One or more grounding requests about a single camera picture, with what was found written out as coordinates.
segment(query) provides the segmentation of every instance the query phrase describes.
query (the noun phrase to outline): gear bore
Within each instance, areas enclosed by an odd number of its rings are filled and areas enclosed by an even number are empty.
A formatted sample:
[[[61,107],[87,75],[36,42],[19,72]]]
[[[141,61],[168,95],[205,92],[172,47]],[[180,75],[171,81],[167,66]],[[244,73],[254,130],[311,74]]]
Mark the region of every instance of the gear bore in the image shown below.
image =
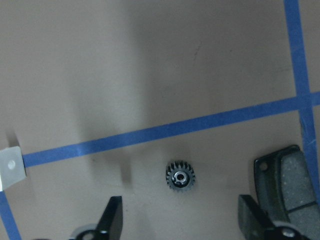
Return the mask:
[[[194,169],[186,161],[170,163],[165,172],[166,183],[173,190],[184,192],[194,185],[196,175]]]

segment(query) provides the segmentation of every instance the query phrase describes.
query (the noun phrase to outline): gear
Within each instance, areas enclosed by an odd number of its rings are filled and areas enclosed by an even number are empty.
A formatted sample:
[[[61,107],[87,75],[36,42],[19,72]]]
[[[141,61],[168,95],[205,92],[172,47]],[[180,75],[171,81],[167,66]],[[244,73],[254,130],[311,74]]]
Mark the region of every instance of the gear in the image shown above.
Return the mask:
[[[166,183],[173,190],[184,192],[190,190],[196,180],[194,169],[186,161],[170,163],[165,172]]]

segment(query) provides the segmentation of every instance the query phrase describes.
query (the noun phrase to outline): blue line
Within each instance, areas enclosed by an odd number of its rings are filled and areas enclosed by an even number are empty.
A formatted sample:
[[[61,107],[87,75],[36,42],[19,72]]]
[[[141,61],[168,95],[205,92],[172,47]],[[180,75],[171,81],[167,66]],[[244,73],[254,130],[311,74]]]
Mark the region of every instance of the blue line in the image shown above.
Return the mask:
[[[21,236],[20,236],[16,221],[11,212],[11,209],[4,191],[0,191],[0,215],[9,239],[21,240]]]
[[[23,155],[26,168],[298,110],[296,97]]]
[[[303,152],[308,166],[318,204],[320,204],[320,185],[318,155],[313,104],[317,103],[318,94],[310,94],[305,45],[298,0],[284,0],[286,24],[289,36],[295,90],[301,99],[299,106],[302,127]]]

